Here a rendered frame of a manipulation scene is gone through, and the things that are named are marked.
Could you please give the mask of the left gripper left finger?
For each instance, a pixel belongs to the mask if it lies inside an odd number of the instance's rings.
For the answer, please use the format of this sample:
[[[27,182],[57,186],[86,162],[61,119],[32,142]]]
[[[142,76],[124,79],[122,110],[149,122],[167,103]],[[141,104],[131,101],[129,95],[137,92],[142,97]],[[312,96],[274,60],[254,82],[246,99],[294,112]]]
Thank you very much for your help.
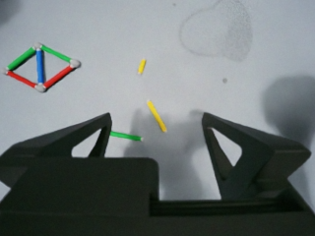
[[[73,156],[74,147],[100,130],[94,147],[88,156],[104,157],[111,128],[111,115],[106,112],[87,121],[12,144],[2,154]]]

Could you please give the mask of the red rod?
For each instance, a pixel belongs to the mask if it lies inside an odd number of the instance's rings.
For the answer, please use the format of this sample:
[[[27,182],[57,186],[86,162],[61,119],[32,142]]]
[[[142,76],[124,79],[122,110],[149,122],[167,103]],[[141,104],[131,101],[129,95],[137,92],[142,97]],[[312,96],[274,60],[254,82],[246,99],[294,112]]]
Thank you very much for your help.
[[[12,78],[14,78],[14,79],[16,79],[16,80],[22,82],[22,83],[24,83],[24,84],[26,84],[26,85],[28,85],[28,86],[34,88],[34,89],[36,89],[36,86],[38,86],[37,84],[35,84],[35,83],[33,83],[33,82],[31,82],[31,81],[29,81],[29,80],[27,80],[27,79],[25,79],[25,78],[19,76],[19,75],[13,73],[13,72],[9,72],[9,71],[8,71],[8,72],[6,72],[6,74],[7,74],[8,76],[10,76],[10,77],[12,77]]]
[[[63,76],[65,76],[67,73],[69,73],[73,69],[74,69],[74,67],[72,66],[72,64],[67,66],[65,69],[63,69],[61,72],[59,72],[57,75],[55,75],[53,78],[51,78],[45,84],[43,84],[43,87],[45,89],[49,88],[51,85],[53,85],[55,82],[57,82],[59,79],[61,79]]]

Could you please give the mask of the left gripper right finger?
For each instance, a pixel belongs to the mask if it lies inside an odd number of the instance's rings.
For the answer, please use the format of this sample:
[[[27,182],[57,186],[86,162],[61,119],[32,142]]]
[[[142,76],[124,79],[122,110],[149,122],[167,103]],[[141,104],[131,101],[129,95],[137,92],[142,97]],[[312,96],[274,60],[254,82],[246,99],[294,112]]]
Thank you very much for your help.
[[[312,155],[300,142],[209,112],[203,113],[201,124],[222,200],[237,199],[255,180],[286,179]],[[240,146],[235,165],[222,150],[214,129]]]

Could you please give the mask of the grey steel ball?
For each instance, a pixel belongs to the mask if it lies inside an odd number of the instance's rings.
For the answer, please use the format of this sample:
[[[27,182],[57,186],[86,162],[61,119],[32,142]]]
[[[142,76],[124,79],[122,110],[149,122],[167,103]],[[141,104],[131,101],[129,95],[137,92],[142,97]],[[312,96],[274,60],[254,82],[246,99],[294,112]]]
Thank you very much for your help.
[[[34,47],[35,49],[40,49],[40,50],[42,50],[42,49],[40,48],[41,45],[42,45],[42,43],[40,43],[40,42],[35,42],[35,43],[33,44],[33,47]]]
[[[75,67],[75,68],[79,68],[81,66],[81,63],[79,60],[77,59],[73,59],[72,62],[71,62],[72,66]]]
[[[38,85],[38,86],[36,86],[36,90],[37,90],[38,92],[45,92],[45,91],[46,91],[46,88],[44,88],[43,85]]]
[[[0,68],[0,73],[3,74],[3,75],[6,75],[6,76],[7,76],[6,72],[8,72],[8,71],[9,71],[9,70],[7,70],[6,67]],[[11,70],[10,70],[9,72],[11,72]]]

